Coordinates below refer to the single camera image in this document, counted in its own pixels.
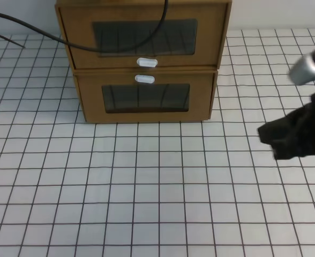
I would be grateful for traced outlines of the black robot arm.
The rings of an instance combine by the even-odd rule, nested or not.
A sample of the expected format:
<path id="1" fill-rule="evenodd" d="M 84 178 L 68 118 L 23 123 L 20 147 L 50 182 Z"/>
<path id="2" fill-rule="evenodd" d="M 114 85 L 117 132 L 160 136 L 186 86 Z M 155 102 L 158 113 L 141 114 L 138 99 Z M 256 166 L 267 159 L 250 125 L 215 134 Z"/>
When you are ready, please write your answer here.
<path id="1" fill-rule="evenodd" d="M 289 79 L 296 86 L 315 81 L 315 50 L 296 62 Z M 260 142 L 271 146 L 275 160 L 315 156 L 315 93 L 309 103 L 267 122 L 257 132 Z"/>

